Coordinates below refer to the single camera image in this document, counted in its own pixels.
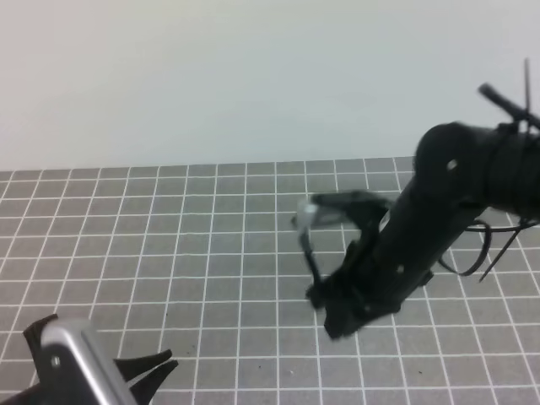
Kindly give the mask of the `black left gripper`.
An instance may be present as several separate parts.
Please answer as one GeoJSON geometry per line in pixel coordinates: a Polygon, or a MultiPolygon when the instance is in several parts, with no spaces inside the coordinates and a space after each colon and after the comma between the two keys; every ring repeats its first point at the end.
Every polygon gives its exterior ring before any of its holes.
{"type": "MultiPolygon", "coordinates": [[[[114,363],[127,381],[147,373],[131,386],[130,392],[136,401],[151,401],[161,384],[178,366],[178,362],[171,357],[172,351],[166,349],[140,358],[114,359],[114,363]]],[[[126,403],[126,388],[109,380],[103,370],[95,367],[80,369],[72,364],[52,366],[39,383],[1,401],[1,404],[126,403]]]]}

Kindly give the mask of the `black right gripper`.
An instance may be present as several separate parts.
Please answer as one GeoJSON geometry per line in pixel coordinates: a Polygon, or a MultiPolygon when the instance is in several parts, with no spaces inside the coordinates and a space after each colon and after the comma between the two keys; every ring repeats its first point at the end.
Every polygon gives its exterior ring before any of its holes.
{"type": "Polygon", "coordinates": [[[374,244],[356,251],[339,273],[315,276],[305,297],[324,312],[331,340],[401,310],[464,229],[481,213],[481,205],[460,197],[437,197],[409,182],[392,205],[390,218],[374,244]]]}

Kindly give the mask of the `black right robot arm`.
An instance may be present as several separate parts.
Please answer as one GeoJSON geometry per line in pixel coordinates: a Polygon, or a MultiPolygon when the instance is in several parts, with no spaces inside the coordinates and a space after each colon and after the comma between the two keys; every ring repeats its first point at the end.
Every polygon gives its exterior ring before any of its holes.
{"type": "Polygon", "coordinates": [[[418,145],[413,168],[395,200],[358,190],[316,194],[308,202],[317,219],[350,222],[360,232],[337,270],[306,293],[326,312],[332,339],[399,312],[486,209],[539,217],[539,138],[511,124],[433,127],[418,145]]]}

